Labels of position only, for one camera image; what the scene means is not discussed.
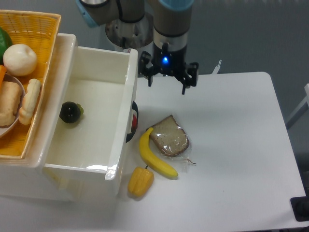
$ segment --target yellow basket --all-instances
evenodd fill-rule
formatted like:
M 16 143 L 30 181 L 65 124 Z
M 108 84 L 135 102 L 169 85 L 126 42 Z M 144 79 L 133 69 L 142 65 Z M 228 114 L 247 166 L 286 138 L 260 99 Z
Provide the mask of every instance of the yellow basket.
M 41 81 L 42 88 L 37 108 L 30 125 L 20 122 L 0 138 L 1 159 L 23 159 L 36 127 L 36 118 L 44 96 L 45 81 L 55 45 L 61 16 L 58 14 L 0 10 L 0 27 L 11 37 L 13 44 L 26 44 L 37 54 L 38 64 L 33 73 L 17 77 L 27 89 L 32 78 Z

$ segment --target blue led light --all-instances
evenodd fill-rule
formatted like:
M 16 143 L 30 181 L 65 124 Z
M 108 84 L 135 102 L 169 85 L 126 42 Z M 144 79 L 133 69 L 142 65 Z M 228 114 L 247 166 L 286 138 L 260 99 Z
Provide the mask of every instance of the blue led light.
M 162 63 L 165 64 L 165 65 L 168 65 L 169 64 L 169 59 L 167 57 L 163 57 Z

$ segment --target toy food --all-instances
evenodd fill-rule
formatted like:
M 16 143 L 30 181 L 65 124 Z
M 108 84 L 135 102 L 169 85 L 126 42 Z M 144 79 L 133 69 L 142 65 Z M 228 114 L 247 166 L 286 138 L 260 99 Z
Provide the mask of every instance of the toy food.
M 12 40 L 9 34 L 0 28 L 0 64 L 3 64 L 3 54 L 4 52 L 12 46 Z
M 15 121 L 22 89 L 17 83 L 3 81 L 0 91 L 0 126 L 9 126 Z
M 127 186 L 129 193 L 136 197 L 144 195 L 154 181 L 154 173 L 147 168 L 136 167 Z
M 3 65 L 0 65 L 0 92 L 1 92 L 1 85 L 2 85 L 2 81 L 4 79 L 6 73 L 6 68 Z
M 189 139 L 173 115 L 151 126 L 150 138 L 165 156 L 175 157 L 189 147 Z
M 144 162 L 151 167 L 156 172 L 168 177 L 168 178 L 176 178 L 178 176 L 177 171 L 159 159 L 149 148 L 149 135 L 154 129 L 150 127 L 141 137 L 140 137 L 140 156 L 144 160 Z
M 62 104 L 59 117 L 65 123 L 74 123 L 79 120 L 83 113 L 84 109 L 81 107 L 80 104 L 67 101 Z
M 11 75 L 25 76 L 35 70 L 38 58 L 28 45 L 15 44 L 4 52 L 3 63 Z
M 33 111 L 38 101 L 41 83 L 37 79 L 29 81 L 26 94 L 23 98 L 22 107 L 19 109 L 19 121 L 21 124 L 31 123 Z

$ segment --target green vegetable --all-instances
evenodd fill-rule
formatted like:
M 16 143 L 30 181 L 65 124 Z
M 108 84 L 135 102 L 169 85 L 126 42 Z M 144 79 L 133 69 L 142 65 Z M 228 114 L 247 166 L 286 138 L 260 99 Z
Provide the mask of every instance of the green vegetable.
M 3 54 L 10 46 L 12 46 L 12 40 L 9 34 L 0 28 L 0 65 L 3 64 Z

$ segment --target white drawer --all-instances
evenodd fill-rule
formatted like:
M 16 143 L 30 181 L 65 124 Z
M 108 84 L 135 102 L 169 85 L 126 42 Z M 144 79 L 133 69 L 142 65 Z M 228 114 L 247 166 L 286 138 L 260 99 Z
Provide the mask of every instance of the white drawer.
M 73 124 L 58 119 L 45 173 L 60 179 L 113 181 L 117 192 L 131 133 L 138 53 L 76 49 L 63 102 L 79 103 L 84 114 Z

